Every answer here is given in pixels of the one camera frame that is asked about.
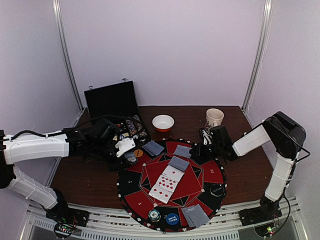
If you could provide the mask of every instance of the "coffee mug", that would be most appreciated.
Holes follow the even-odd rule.
[[[224,113],[217,108],[210,108],[206,111],[205,128],[210,128],[221,125],[224,119]]]

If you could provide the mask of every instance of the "white bowl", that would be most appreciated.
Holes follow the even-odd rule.
[[[152,120],[153,126],[159,132],[168,132],[175,124],[175,120],[169,115],[158,115]]]

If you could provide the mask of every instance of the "black cable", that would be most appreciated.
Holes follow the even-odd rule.
[[[83,122],[82,124],[80,124],[79,126],[75,127],[75,129],[87,124],[87,123],[90,123],[94,120],[98,120],[98,119],[101,119],[101,118],[105,118],[105,117],[109,117],[109,118],[116,118],[116,119],[121,119],[121,120],[130,120],[132,122],[135,122],[135,123],[138,123],[138,124],[141,124],[143,126],[143,128],[146,128],[145,124],[139,120],[136,120],[136,119],[133,119],[131,117],[127,117],[127,116],[117,116],[117,115],[111,115],[111,114],[105,114],[105,115],[102,115],[102,116],[98,116],[98,117],[94,117],[88,121],[85,121]],[[107,120],[108,123],[112,126],[113,129],[115,129],[116,131],[116,134],[117,134],[117,137],[119,139],[120,137],[120,133],[118,133],[117,131],[117,127],[109,120]],[[41,137],[41,138],[46,138],[46,137],[54,137],[54,136],[59,136],[59,135],[63,135],[65,134],[64,131],[60,131],[60,132],[55,132],[55,133],[50,133],[50,134],[42,134],[42,133],[38,133],[38,132],[35,132],[35,131],[32,131],[32,130],[23,130],[23,131],[20,131],[18,132],[17,134],[15,134],[14,136],[10,138],[5,138],[5,139],[2,139],[0,140],[0,142],[5,142],[5,141],[10,141],[10,140],[15,140],[16,138],[18,138],[19,136],[21,136],[22,134],[32,134],[32,135],[35,135],[35,136],[38,136],[38,137]]]
[[[77,229],[76,227],[69,225],[69,223],[65,223],[65,222],[59,220],[57,217],[52,216],[52,215],[50,214],[50,212],[49,212],[44,206],[42,206],[41,204],[40,204],[40,206],[41,206],[41,207],[43,208],[43,210],[49,215],[49,217],[50,217],[53,221],[55,221],[57,224],[61,224],[62,226],[66,227],[66,228],[69,228],[69,229],[72,229],[72,230]]]
[[[90,123],[90,122],[92,122],[94,120],[98,120],[98,119],[102,119],[102,118],[115,118],[115,119],[119,119],[119,120],[130,120],[132,122],[141,124],[143,126],[143,128],[146,129],[146,126],[142,121],[136,120],[136,119],[134,119],[132,117],[129,117],[129,116],[117,116],[117,115],[111,115],[111,114],[104,114],[104,115],[101,115],[101,116],[97,116],[97,117],[91,118],[90,120],[81,123],[76,128],[80,128],[85,124],[88,124],[88,123]]]
[[[65,132],[60,131],[60,132],[55,132],[55,133],[50,133],[50,134],[42,134],[42,133],[38,133],[35,131],[31,131],[31,130],[23,130],[23,131],[18,132],[16,135],[12,136],[11,139],[10,138],[2,139],[2,140],[0,140],[0,142],[15,140],[16,138],[18,138],[22,134],[32,134],[32,135],[36,135],[36,136],[42,137],[42,138],[46,138],[46,137],[49,138],[49,137],[54,137],[54,136],[65,134]]]
[[[283,224],[275,231],[275,233],[274,233],[272,236],[276,235],[276,234],[283,228],[283,226],[286,224],[286,222],[288,221],[288,219],[289,219],[289,217],[290,217],[291,206],[290,206],[290,202],[289,202],[288,198],[287,198],[286,195],[285,195],[285,190],[283,191],[283,197],[284,197],[284,199],[286,200],[286,202],[288,203],[289,212],[288,212],[288,215],[286,216]]]

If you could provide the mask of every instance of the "round poker table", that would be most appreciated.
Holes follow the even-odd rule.
[[[182,208],[200,205],[211,219],[220,209],[226,196],[226,175],[224,168],[214,158],[201,156],[197,143],[180,140],[157,141],[164,150],[157,156],[151,156],[143,150],[135,165],[121,170],[118,174],[118,197],[124,209],[140,224],[162,232],[181,232],[192,230],[182,212]],[[190,147],[191,157],[176,155],[189,162],[167,204],[151,197],[150,190],[158,177],[168,166],[178,145]],[[158,222],[149,219],[151,210],[158,210],[161,218]],[[179,221],[171,225],[167,216],[176,215]]]

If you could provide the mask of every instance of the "playing card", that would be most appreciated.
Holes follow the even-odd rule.
[[[199,204],[189,207],[189,209],[186,211],[186,214],[189,216],[196,228],[205,225],[210,220],[208,215]]]
[[[170,160],[170,162],[168,163],[168,165],[179,169],[182,172],[185,172],[187,167],[189,166],[189,162],[185,161],[177,156],[173,156]]]
[[[165,170],[163,171],[162,175],[172,179],[172,180],[176,180],[177,182],[180,181],[180,179],[182,178],[182,176],[185,173],[183,171],[180,171],[178,169],[176,169],[173,166],[168,165]]]
[[[160,187],[168,190],[169,192],[174,192],[178,182],[176,180],[173,180],[167,176],[160,175],[158,180],[156,181],[156,184],[159,185]]]
[[[184,218],[186,219],[186,222],[188,223],[189,227],[191,227],[191,228],[194,227],[195,224],[193,223],[193,221],[191,221],[191,218],[187,214],[187,212],[190,211],[190,207],[184,207],[181,210],[182,210]]]
[[[162,188],[161,186],[159,186],[158,184],[155,184],[150,192],[149,195],[155,199],[158,199],[159,201],[167,204],[169,199],[171,198],[171,195],[173,193],[171,191],[168,191],[164,188]]]
[[[149,141],[143,145],[142,148],[146,150],[151,156],[159,155],[165,148],[154,141]]]
[[[179,155],[179,156],[182,156],[182,157],[185,157],[185,158],[191,158],[191,154],[190,154],[190,150],[192,148],[191,147],[188,147],[188,146],[182,146],[182,145],[178,145],[176,146],[176,149],[174,151],[174,155]]]

